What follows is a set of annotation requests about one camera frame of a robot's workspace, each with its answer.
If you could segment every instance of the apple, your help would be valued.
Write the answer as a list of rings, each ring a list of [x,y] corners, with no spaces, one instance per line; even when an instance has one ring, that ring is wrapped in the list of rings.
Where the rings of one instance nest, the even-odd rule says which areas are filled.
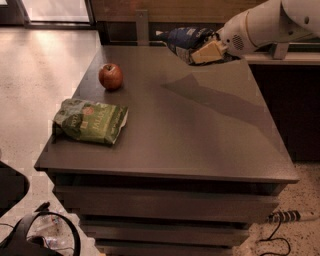
[[[108,91],[119,89],[123,81],[120,67],[114,63],[104,64],[99,70],[99,81]]]

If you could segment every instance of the floor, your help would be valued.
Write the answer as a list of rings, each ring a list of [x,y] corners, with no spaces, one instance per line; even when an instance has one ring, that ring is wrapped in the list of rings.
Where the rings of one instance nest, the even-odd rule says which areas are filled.
[[[50,210],[63,211],[52,194],[53,184],[33,165],[51,134],[51,120],[63,99],[71,97],[100,47],[96,31],[25,30],[0,27],[0,149],[1,160],[23,173],[31,182],[26,197],[0,218],[15,225],[25,214],[49,201]],[[279,196],[278,210],[320,213],[320,163],[295,163],[301,181]],[[70,216],[77,224],[77,216]],[[250,237],[235,256],[286,253],[283,241],[258,243],[269,237],[277,224],[254,224]],[[10,232],[0,227],[0,241]],[[320,219],[284,223],[274,237],[286,238],[291,256],[320,255]],[[94,240],[79,229],[81,255],[99,255]]]

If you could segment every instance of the plastic bag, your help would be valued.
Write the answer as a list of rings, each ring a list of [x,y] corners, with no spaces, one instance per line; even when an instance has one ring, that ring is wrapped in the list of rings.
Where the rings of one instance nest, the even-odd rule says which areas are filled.
[[[188,65],[195,64],[191,54],[214,37],[219,38],[219,35],[213,29],[199,27],[182,27],[169,32],[157,32],[157,38]],[[231,55],[225,54],[215,63],[224,63],[233,59]]]
[[[79,141],[114,144],[127,115],[125,106],[66,99],[54,117],[53,131]]]

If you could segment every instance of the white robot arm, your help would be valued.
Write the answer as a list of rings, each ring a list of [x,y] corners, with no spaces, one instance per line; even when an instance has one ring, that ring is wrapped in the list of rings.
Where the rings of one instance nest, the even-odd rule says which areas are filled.
[[[320,37],[320,0],[269,0],[230,19],[192,54],[197,63],[219,60],[224,53],[242,57],[262,46]]]

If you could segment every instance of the cable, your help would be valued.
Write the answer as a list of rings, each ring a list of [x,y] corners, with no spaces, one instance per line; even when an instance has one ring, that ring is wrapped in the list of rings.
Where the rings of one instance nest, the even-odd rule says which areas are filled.
[[[272,241],[276,241],[276,240],[280,240],[280,241],[284,241],[287,245],[288,245],[288,252],[286,254],[281,254],[281,253],[274,253],[274,252],[265,252],[263,254],[260,254],[259,256],[264,256],[264,255],[267,255],[267,254],[271,254],[271,255],[277,255],[277,256],[287,256],[290,254],[291,252],[291,246],[290,246],[290,243],[288,242],[287,239],[285,238],[282,238],[282,237],[277,237],[277,238],[272,238],[274,236],[274,234],[278,231],[278,229],[280,228],[282,224],[282,221],[280,220],[279,221],[279,224],[278,226],[276,227],[276,229],[272,232],[272,234],[267,238],[267,239],[261,239],[259,240],[258,242],[272,242]]]
[[[0,226],[8,226],[8,227],[10,227],[10,228],[14,228],[14,226],[11,226],[11,225],[6,224],[6,223],[0,223]]]

